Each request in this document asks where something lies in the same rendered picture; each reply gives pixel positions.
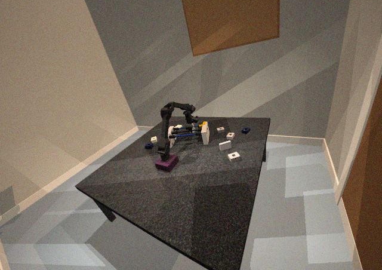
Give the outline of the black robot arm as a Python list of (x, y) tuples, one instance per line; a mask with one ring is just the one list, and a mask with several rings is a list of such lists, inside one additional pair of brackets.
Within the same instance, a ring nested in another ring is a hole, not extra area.
[[(174, 108), (180, 108), (181, 110), (186, 110), (183, 112), (186, 118), (191, 117), (191, 113), (195, 111), (195, 107), (193, 105), (189, 105), (188, 103), (181, 104), (176, 102), (169, 102), (161, 109), (161, 117), (162, 117), (162, 133), (161, 139), (158, 144), (157, 153), (161, 156), (161, 161), (168, 162), (171, 158), (170, 152), (170, 141), (168, 140), (168, 127), (169, 127), (169, 119), (171, 118), (172, 112)], [(191, 117), (190, 122), (198, 122), (198, 116)]]

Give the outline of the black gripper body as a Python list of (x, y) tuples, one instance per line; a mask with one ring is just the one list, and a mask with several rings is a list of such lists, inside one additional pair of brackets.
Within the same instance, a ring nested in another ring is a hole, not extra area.
[(193, 122), (190, 122), (190, 120), (192, 119), (191, 117), (186, 118), (186, 121), (187, 121), (186, 123), (189, 124), (189, 125), (186, 125), (186, 130), (189, 130), (189, 129), (193, 128), (193, 125), (192, 125)]

